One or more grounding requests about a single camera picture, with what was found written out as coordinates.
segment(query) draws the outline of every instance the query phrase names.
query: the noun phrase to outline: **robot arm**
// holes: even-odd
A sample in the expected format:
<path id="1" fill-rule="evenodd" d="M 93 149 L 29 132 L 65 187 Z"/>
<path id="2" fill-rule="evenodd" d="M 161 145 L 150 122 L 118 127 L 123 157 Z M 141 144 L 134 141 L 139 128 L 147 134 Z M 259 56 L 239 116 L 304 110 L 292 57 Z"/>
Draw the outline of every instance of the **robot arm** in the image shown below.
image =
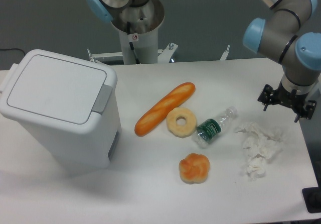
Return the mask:
<path id="1" fill-rule="evenodd" d="M 157 29 L 165 15 L 159 0 L 87 0 L 87 3 L 99 19 L 112 22 L 119 32 L 124 64 L 157 62 Z"/>
<path id="2" fill-rule="evenodd" d="M 258 101 L 293 109 L 300 118 L 311 119 L 315 101 L 306 97 L 321 72 L 321 34 L 295 33 L 311 17 L 317 0 L 263 0 L 274 14 L 268 21 L 257 18 L 247 28 L 243 44 L 255 53 L 284 66 L 284 76 L 276 90 L 266 85 Z"/>

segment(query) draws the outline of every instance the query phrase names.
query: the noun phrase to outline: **table surface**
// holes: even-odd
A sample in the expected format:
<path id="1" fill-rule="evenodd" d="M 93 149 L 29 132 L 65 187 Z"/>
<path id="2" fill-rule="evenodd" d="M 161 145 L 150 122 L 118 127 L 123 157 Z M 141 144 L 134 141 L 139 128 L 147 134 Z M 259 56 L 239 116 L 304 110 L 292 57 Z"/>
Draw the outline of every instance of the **table surface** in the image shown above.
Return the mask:
<path id="1" fill-rule="evenodd" d="M 95 170 L 55 159 L 17 122 L 0 116 L 0 216 L 4 223 L 258 223 L 314 219 L 301 190 L 317 186 L 292 110 L 257 102 L 265 84 L 277 88 L 282 68 L 265 59 L 113 66 L 122 133 L 110 166 Z M 7 71 L 0 71 L 0 82 Z M 207 149 L 171 134 L 165 121 L 144 137 L 137 120 L 183 82 L 196 91 L 182 106 L 201 123 L 233 105 L 231 129 Z M 244 122 L 278 127 L 283 151 L 266 176 L 244 175 Z M 178 164 L 189 153 L 211 163 L 202 184 L 185 184 Z"/>

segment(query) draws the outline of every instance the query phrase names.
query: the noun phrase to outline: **crumpled tissue paper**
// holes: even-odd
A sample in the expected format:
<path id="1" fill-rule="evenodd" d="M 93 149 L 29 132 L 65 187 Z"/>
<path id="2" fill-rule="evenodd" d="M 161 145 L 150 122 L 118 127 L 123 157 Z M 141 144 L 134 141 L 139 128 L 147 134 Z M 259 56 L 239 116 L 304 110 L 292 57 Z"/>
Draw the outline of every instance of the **crumpled tissue paper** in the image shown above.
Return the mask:
<path id="1" fill-rule="evenodd" d="M 265 176 L 265 164 L 271 163 L 274 157 L 282 151 L 284 133 L 280 128 L 264 130 L 258 123 L 243 123 L 236 133 L 246 133 L 248 138 L 242 148 L 246 156 L 246 173 L 254 181 Z"/>

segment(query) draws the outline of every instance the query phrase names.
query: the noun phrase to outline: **green bottle label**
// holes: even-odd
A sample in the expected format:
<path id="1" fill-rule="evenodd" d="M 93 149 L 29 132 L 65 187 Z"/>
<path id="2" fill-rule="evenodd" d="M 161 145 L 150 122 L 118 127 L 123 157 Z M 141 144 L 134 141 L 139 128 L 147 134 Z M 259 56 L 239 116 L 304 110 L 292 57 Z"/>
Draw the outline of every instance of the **green bottle label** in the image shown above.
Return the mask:
<path id="1" fill-rule="evenodd" d="M 221 132 L 220 125 L 213 119 L 208 119 L 199 126 L 196 127 L 199 135 L 206 141 L 210 141 L 214 138 L 219 132 Z"/>

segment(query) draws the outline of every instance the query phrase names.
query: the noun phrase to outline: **plastic water bottle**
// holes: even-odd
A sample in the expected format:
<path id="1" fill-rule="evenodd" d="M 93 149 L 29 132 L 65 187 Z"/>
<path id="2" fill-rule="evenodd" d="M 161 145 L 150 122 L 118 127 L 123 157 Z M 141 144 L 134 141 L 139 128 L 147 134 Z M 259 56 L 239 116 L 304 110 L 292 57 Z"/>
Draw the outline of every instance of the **plastic water bottle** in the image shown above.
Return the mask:
<path id="1" fill-rule="evenodd" d="M 192 135 L 193 140 L 201 148 L 206 148 L 212 143 L 214 137 L 218 133 L 223 133 L 228 128 L 231 120 L 235 118 L 236 114 L 236 108 L 231 106 L 216 117 L 207 119 L 196 127 L 196 130 Z"/>

